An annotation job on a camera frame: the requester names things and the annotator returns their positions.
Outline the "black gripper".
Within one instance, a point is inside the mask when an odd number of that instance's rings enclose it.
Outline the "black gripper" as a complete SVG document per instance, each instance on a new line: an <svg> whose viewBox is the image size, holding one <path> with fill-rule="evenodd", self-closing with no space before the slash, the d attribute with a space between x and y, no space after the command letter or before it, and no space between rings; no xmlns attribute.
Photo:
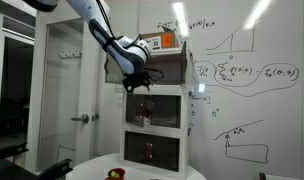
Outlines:
<svg viewBox="0 0 304 180"><path fill-rule="evenodd" d="M145 86L148 92L151 92L151 76L144 71L139 74L127 74L123 80L123 86L128 95L135 97L133 90L140 86Z"/></svg>

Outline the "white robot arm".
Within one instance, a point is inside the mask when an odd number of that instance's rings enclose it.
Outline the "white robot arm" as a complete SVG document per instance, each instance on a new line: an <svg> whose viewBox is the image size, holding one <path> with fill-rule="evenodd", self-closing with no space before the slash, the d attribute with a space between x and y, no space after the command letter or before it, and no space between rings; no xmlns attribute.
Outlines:
<svg viewBox="0 0 304 180"><path fill-rule="evenodd" d="M118 38L112 32L104 0L66 0L72 9L88 24L93 37L118 64L125 79L123 86L128 94L140 86L149 90L151 76L144 71L150 60L151 47L137 35L134 39L127 36Z"/></svg>

